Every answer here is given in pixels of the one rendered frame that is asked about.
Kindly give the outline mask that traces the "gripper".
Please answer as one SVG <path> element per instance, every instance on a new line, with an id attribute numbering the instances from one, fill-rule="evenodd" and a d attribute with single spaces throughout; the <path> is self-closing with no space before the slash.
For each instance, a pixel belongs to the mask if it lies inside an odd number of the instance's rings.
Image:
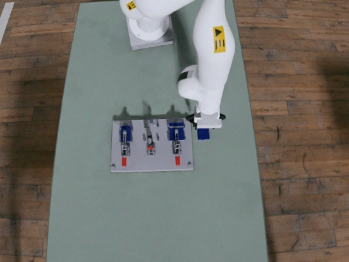
<path id="1" fill-rule="evenodd" d="M 219 114 L 220 114 L 220 117 L 219 117 Z M 226 119 L 226 115 L 220 113 L 220 106 L 219 106 L 219 110 L 217 111 L 217 118 L 221 120 Z M 195 127 L 195 130 L 197 129 L 197 119 L 201 119 L 201 111 L 198 109 L 198 106 L 196 103 L 194 108 L 194 114 L 186 116 L 186 120 L 193 123 L 193 127 Z"/>

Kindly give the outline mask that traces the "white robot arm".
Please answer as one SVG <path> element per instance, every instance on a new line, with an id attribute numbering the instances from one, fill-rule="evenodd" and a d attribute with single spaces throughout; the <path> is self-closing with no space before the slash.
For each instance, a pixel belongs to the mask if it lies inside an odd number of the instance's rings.
<path id="1" fill-rule="evenodd" d="M 120 0 L 120 6 L 129 18 L 132 32 L 142 40 L 152 41 L 167 31 L 168 14 L 191 1 Z M 235 51 L 224 1 L 203 0 L 192 29 L 197 65 L 185 68 L 178 78 L 179 94 L 198 101 L 201 119 L 197 119 L 197 128 L 222 126 L 222 120 L 217 119 L 217 111 Z"/>

